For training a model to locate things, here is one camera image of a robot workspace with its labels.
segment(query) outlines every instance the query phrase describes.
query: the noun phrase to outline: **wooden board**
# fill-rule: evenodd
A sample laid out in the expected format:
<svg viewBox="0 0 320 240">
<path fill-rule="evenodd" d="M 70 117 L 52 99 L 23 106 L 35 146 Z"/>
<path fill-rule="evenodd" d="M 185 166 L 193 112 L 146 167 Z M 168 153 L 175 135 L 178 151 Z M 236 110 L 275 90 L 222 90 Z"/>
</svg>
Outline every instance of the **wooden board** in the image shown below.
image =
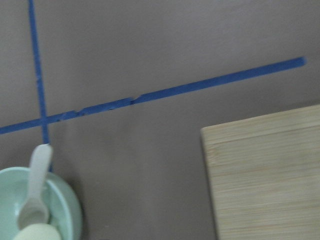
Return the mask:
<svg viewBox="0 0 320 240">
<path fill-rule="evenodd" d="M 320 239 L 320 105 L 201 134 L 220 240 Z"/>
</svg>

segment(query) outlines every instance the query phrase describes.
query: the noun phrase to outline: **blue tape line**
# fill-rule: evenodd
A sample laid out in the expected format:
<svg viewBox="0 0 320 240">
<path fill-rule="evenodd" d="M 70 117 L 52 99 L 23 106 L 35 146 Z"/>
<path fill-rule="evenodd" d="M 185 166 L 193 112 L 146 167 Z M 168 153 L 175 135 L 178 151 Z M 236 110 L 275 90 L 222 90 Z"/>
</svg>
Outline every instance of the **blue tape line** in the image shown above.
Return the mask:
<svg viewBox="0 0 320 240">
<path fill-rule="evenodd" d="M 9 126 L 0 127 L 0 134 L 8 134 L 8 133 L 19 131 L 19 130 L 34 128 L 40 125 L 41 125 L 40 119 L 25 121 L 25 122 L 21 122 L 21 123 L 9 125 Z"/>
<path fill-rule="evenodd" d="M 29 0 L 29 21 L 30 21 L 30 31 L 31 31 L 31 40 L 32 40 L 32 49 L 33 49 L 33 59 L 36 75 L 36 85 L 38 91 L 38 100 L 40 107 L 40 122 L 42 126 L 42 139 L 44 144 L 48 144 L 49 132 L 48 132 L 48 123 L 47 123 L 47 111 L 46 111 L 46 101 L 45 101 L 45 91 L 44 84 L 42 81 L 42 70 L 40 62 L 40 53 L 38 46 L 38 37 L 37 37 L 37 26 L 36 26 L 36 16 L 33 0 Z"/>
<path fill-rule="evenodd" d="M 295 59 L 282 61 L 266 66 L 261 66 L 257 68 L 252 68 L 245 71 L 240 71 L 236 73 L 231 73 L 228 75 L 218 76 L 214 78 L 210 78 L 207 80 L 197 81 L 185 85 L 180 85 L 176 87 L 167 88 L 160 91 L 154 91 L 150 93 L 146 93 L 133 100 L 132 98 L 124 98 L 117 101 L 107 102 L 99 105 L 89 106 L 81 111 L 67 111 L 63 113 L 59 113 L 56 115 L 48 116 L 46 118 L 46 122 L 48 124 L 74 119 L 78 117 L 82 117 L 85 115 L 91 115 L 96 113 L 101 113 L 104 111 L 109 111 L 113 109 L 123 108 L 129 105 L 140 104 L 148 101 L 153 101 L 156 99 L 166 98 L 178 94 L 188 93 L 200 89 L 210 88 L 222 84 L 228 84 L 244 79 L 254 78 L 262 75 L 272 74 L 284 70 L 289 70 L 293 68 L 298 68 L 306 64 L 306 59 L 304 57 L 298 57 Z M 19 130 L 29 129 L 42 125 L 41 119 L 34 119 L 22 123 L 17 123 L 9 126 L 0 127 L 0 134 L 7 134 Z"/>
<path fill-rule="evenodd" d="M 291 60 L 286 60 L 270 65 L 265 65 L 249 70 L 239 71 L 223 76 L 217 76 L 214 78 L 210 78 L 207 80 L 197 81 L 185 85 L 175 86 L 171 88 L 167 88 L 160 91 L 154 91 L 150 93 L 146 93 L 138 97 L 133 101 L 132 104 L 139 104 L 144 102 L 153 101 L 156 99 L 162 99 L 167 98 L 170 96 L 178 95 L 178 94 L 184 94 L 188 92 L 193 92 L 201 89 L 206 89 L 222 84 L 228 84 L 240 80 L 250 79 L 262 75 L 272 74 L 288 69 L 293 69 L 297 67 L 301 67 L 306 63 L 305 59 L 303 57 L 298 57 Z"/>
<path fill-rule="evenodd" d="M 47 121 L 49 124 L 52 124 L 52 123 L 61 122 L 64 120 L 82 117 L 85 115 L 97 114 L 97 113 L 129 106 L 129 105 L 131 105 L 131 102 L 132 102 L 132 98 L 130 98 L 130 97 L 124 98 L 124 99 L 120 99 L 117 101 L 112 101 L 112 102 L 107 102 L 107 103 L 103 103 L 103 104 L 99 104 L 99 105 L 89 106 L 89 107 L 86 107 L 78 112 L 67 111 L 67 112 L 56 114 L 56 115 L 48 116 Z"/>
</svg>

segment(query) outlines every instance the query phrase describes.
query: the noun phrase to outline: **gray floor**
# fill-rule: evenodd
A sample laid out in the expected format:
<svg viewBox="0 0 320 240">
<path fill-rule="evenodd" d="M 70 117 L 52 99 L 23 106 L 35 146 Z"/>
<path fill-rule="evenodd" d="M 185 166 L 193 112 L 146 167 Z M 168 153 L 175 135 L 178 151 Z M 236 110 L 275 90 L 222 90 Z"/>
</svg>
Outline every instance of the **gray floor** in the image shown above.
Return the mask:
<svg viewBox="0 0 320 240">
<path fill-rule="evenodd" d="M 303 67 L 57 122 L 83 240 L 211 240 L 200 129 L 320 103 L 318 0 L 36 0 L 49 115 L 305 56 Z M 27 1 L 0 2 L 0 127 L 39 117 Z M 0 135 L 27 166 L 41 128 Z"/>
</svg>

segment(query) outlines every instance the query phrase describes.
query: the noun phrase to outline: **white plastic spoon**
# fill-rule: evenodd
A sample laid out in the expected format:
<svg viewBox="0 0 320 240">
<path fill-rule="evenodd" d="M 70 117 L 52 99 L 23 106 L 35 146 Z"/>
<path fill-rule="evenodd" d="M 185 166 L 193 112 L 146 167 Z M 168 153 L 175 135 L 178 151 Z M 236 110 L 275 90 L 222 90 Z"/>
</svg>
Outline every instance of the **white plastic spoon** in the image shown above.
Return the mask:
<svg viewBox="0 0 320 240">
<path fill-rule="evenodd" d="M 52 153 L 53 149 L 49 144 L 39 145 L 33 150 L 30 160 L 28 194 L 17 219 L 20 230 L 31 224 L 48 222 L 49 211 L 42 200 L 42 191 Z"/>
<path fill-rule="evenodd" d="M 54 226 L 37 223 L 21 230 L 13 240 L 61 240 L 61 236 Z"/>
</svg>

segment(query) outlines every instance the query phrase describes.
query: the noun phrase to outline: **bowl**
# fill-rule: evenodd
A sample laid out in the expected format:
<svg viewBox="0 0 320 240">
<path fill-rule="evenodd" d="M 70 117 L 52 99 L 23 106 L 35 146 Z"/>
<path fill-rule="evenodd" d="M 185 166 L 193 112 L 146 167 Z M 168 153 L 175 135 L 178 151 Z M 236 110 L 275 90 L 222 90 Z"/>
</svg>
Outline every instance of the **bowl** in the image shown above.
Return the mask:
<svg viewBox="0 0 320 240">
<path fill-rule="evenodd" d="M 19 232 L 18 214 L 27 197 L 29 168 L 10 167 L 0 170 L 0 238 L 12 240 Z M 43 187 L 49 224 L 57 228 L 62 240 L 79 240 L 82 213 L 72 188 L 59 176 L 49 172 Z"/>
</svg>

